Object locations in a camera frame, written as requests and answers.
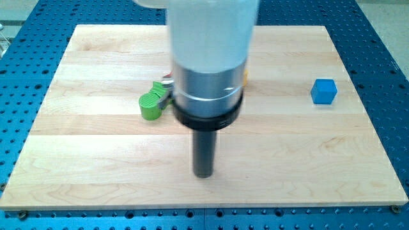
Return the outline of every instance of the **black cylinder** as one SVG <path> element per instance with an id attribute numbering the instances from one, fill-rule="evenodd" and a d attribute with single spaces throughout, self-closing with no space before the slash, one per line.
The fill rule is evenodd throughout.
<path id="1" fill-rule="evenodd" d="M 193 131 L 193 171 L 199 178 L 213 173 L 216 135 L 216 131 Z"/>

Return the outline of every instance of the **wooden board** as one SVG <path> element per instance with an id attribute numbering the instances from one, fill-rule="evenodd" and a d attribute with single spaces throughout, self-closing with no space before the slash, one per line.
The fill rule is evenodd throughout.
<path id="1" fill-rule="evenodd" d="M 169 73 L 164 26 L 77 26 L 16 163 L 4 210 L 404 204 L 407 196 L 327 31 L 258 26 L 240 117 L 214 175 L 192 173 L 191 131 L 138 98 Z M 313 105 L 316 78 L 336 81 Z"/>

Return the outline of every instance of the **green object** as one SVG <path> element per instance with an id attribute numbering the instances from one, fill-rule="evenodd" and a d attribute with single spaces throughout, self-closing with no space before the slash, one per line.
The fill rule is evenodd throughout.
<path id="1" fill-rule="evenodd" d="M 159 99 L 166 94 L 167 89 L 160 82 L 153 82 L 149 93 L 145 93 L 139 98 L 139 107 L 142 117 L 148 121 L 158 119 L 162 115 L 162 110 L 158 107 Z"/>

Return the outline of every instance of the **blue block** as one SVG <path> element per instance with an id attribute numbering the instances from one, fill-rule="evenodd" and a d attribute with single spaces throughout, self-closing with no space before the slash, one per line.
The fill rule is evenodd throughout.
<path id="1" fill-rule="evenodd" d="M 337 86 L 332 79 L 316 79 L 311 89 L 314 104 L 330 105 L 337 95 Z"/>

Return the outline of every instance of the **black ring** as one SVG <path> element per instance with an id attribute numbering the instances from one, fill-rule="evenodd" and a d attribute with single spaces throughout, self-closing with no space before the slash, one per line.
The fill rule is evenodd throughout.
<path id="1" fill-rule="evenodd" d="M 243 101 L 243 91 L 236 105 L 227 113 L 214 118 L 199 118 L 183 111 L 178 105 L 173 103 L 173 114 L 176 119 L 193 130 L 210 132 L 220 130 L 232 124 L 238 117 Z"/>

